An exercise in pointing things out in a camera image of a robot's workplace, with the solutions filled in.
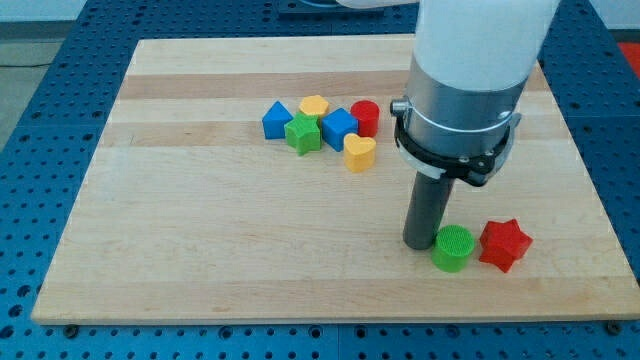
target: green cylinder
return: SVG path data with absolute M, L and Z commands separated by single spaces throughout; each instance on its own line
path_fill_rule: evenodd
M 448 225 L 438 231 L 431 260 L 438 269 L 458 272 L 467 265 L 476 242 L 471 232 L 460 225 Z

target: perforated table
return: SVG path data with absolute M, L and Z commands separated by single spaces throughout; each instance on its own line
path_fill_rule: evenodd
M 637 358 L 640 321 L 234 327 L 40 327 L 29 319 L 131 54 L 142 38 L 411 32 L 416 6 L 279 19 L 262 1 L 89 0 L 0 155 L 0 359 Z M 640 81 L 586 0 L 540 54 L 636 276 Z

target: wood grain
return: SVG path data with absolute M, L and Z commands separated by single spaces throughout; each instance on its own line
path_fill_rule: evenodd
M 259 120 L 275 98 L 290 110 L 316 93 L 334 109 L 365 97 L 386 108 L 402 92 L 411 41 L 140 42 L 33 319 L 637 318 L 638 285 L 537 67 L 518 105 L 524 119 L 511 158 L 483 188 L 456 183 L 443 220 L 479 236 L 487 220 L 518 218 L 535 240 L 509 274 L 476 261 L 480 249 L 463 272 L 443 273 L 428 251 L 404 245 L 415 172 L 397 154 L 386 113 L 376 165 L 361 174 L 328 146 L 298 157 L 284 141 L 264 140 Z

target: red star block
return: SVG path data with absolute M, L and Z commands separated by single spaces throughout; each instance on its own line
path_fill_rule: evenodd
M 533 239 L 520 230 L 516 219 L 505 223 L 489 221 L 480 236 L 483 248 L 480 261 L 494 264 L 506 273 L 514 261 L 524 256 L 532 242 Z

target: yellow heart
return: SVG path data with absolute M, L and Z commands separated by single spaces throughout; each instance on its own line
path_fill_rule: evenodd
M 372 138 L 347 134 L 344 137 L 344 164 L 352 172 L 369 169 L 376 161 L 376 141 Z
M 353 155 L 362 155 L 376 148 L 376 140 L 360 137 L 357 134 L 347 134 L 344 137 L 344 149 Z

